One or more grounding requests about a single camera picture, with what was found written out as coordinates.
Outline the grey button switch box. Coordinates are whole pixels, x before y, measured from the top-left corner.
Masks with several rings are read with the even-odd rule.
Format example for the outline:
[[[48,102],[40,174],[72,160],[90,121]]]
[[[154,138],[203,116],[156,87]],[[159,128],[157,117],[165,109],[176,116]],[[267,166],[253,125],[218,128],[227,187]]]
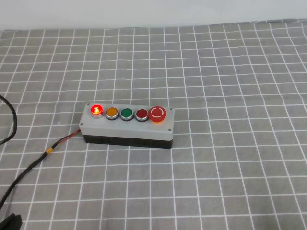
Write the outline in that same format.
[[[91,107],[100,104],[103,107],[103,116],[94,119],[91,115]],[[124,108],[130,108],[134,118],[123,121],[119,117],[116,120],[106,118],[106,110],[110,107],[118,109],[118,113]],[[149,119],[138,122],[135,112],[139,109],[149,109],[152,106],[128,105],[114,103],[87,103],[80,119],[79,127],[86,143],[109,144],[145,148],[170,149],[173,145],[175,110],[171,107],[163,107],[166,110],[166,118],[161,123],[154,123]]]

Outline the red emergency stop button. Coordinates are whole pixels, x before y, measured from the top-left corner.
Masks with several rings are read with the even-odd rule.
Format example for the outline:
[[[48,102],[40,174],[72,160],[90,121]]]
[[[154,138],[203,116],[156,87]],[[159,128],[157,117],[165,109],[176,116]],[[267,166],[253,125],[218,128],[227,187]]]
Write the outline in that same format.
[[[160,106],[151,107],[148,111],[148,118],[154,123],[161,123],[166,118],[166,110]]]

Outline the dark red push button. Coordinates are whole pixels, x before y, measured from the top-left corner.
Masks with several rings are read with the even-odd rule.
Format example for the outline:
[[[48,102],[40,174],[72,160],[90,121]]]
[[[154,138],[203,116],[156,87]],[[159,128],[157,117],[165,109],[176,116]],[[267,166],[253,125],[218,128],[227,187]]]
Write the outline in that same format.
[[[135,119],[138,122],[145,122],[148,120],[148,111],[146,109],[139,109],[135,112]]]

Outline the green push button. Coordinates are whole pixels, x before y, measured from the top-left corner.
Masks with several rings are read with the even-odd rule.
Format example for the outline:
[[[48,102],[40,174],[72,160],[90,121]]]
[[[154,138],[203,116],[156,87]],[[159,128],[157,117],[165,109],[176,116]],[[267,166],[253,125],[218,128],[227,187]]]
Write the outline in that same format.
[[[130,121],[134,118],[134,113],[130,108],[122,109],[119,115],[123,121]]]

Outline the yellow push button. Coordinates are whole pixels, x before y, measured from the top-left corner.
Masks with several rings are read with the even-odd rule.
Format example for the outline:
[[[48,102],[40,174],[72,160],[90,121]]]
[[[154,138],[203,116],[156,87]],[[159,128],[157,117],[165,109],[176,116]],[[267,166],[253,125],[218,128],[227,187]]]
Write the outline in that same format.
[[[108,120],[116,120],[119,117],[118,109],[110,107],[106,110],[106,118]]]

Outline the grey checked tablecloth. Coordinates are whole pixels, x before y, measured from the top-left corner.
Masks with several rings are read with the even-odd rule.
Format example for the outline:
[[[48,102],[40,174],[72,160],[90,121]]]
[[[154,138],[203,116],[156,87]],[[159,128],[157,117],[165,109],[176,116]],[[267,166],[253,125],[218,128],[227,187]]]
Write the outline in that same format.
[[[307,227],[306,20],[1,31],[0,93],[1,193],[87,102],[175,111],[172,149],[59,144],[0,212],[23,230]]]

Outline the red indicator lamp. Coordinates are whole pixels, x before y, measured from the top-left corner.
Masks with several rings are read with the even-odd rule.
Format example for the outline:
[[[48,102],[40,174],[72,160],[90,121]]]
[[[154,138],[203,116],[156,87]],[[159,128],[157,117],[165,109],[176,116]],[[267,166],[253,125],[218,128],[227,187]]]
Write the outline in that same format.
[[[103,116],[103,107],[100,104],[94,104],[91,107],[91,115],[94,119],[100,119]]]

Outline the black object at bottom left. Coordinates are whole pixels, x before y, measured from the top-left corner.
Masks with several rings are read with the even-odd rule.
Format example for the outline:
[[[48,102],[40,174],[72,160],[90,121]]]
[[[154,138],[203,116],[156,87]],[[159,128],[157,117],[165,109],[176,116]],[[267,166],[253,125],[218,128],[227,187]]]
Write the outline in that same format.
[[[0,223],[0,230],[20,230],[22,223],[21,215],[12,213]]]

